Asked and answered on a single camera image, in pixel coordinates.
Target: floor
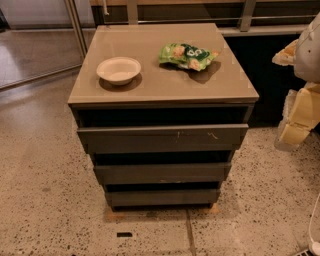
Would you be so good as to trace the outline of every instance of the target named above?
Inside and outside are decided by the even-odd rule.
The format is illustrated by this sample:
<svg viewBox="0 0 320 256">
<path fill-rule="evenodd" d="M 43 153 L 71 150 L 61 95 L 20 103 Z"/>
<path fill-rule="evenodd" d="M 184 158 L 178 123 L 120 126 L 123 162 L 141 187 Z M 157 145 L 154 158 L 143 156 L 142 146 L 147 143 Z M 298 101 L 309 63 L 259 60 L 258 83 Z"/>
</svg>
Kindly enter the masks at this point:
<svg viewBox="0 0 320 256">
<path fill-rule="evenodd" d="M 0 85 L 80 61 L 70 31 L 0 33 L 0 56 Z M 67 106 L 76 77 L 0 93 L 1 256 L 289 256 L 307 248 L 320 192 L 317 134 L 288 153 L 273 146 L 276 128 L 250 129 L 212 209 L 114 213 Z M 319 206 L 311 233 L 320 240 Z"/>
</svg>

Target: cabinet top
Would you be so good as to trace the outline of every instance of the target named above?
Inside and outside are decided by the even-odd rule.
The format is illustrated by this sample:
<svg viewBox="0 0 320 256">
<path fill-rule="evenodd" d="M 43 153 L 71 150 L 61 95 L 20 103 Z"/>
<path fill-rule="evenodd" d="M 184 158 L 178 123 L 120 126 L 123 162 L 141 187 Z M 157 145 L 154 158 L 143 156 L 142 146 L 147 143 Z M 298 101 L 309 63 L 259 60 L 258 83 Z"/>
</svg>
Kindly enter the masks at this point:
<svg viewBox="0 0 320 256">
<path fill-rule="evenodd" d="M 200 72 L 159 65 L 160 49 L 168 43 L 221 54 Z M 96 69 L 113 57 L 138 60 L 140 74 L 128 85 L 111 86 Z M 114 25 L 98 27 L 68 103 L 251 103 L 258 98 L 215 24 Z"/>
</svg>

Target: drawer gap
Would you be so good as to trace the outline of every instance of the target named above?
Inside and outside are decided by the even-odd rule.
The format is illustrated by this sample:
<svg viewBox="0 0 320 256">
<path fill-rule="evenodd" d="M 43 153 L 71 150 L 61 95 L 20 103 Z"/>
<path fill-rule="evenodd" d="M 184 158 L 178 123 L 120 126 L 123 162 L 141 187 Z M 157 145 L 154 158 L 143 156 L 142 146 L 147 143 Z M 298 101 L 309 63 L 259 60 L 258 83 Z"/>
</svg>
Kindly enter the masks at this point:
<svg viewBox="0 0 320 256">
<path fill-rule="evenodd" d="M 248 106 L 78 110 L 80 127 L 241 124 Z"/>
<path fill-rule="evenodd" d="M 219 182 L 105 185 L 107 192 L 219 189 Z"/>
<path fill-rule="evenodd" d="M 146 164 L 182 164 L 182 163 L 219 163 L 228 162 L 231 150 L 160 152 L 160 153 L 123 153 L 96 154 L 96 165 L 146 165 Z"/>
</svg>

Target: small white bowl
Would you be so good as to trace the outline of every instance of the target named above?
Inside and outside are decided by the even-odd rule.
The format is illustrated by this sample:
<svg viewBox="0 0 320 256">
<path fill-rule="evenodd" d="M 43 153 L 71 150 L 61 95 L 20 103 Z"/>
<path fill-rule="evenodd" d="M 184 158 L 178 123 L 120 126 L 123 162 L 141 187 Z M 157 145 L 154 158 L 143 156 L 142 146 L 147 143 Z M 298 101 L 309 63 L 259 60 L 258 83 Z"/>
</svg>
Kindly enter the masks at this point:
<svg viewBox="0 0 320 256">
<path fill-rule="evenodd" d="M 113 85 L 130 83 L 141 71 L 140 63 L 127 57 L 115 57 L 101 62 L 97 75 Z"/>
</svg>

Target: green snack bag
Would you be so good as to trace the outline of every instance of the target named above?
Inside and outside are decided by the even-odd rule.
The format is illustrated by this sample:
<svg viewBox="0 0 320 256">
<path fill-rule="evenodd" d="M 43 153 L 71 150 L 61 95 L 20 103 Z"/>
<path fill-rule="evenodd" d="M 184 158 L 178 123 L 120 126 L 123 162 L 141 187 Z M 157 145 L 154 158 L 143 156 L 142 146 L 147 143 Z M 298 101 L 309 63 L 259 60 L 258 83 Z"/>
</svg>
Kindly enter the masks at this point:
<svg viewBox="0 0 320 256">
<path fill-rule="evenodd" d="M 159 54 L 159 63 L 173 63 L 179 68 L 205 69 L 211 61 L 219 55 L 218 52 L 210 52 L 188 44 L 166 44 Z"/>
</svg>

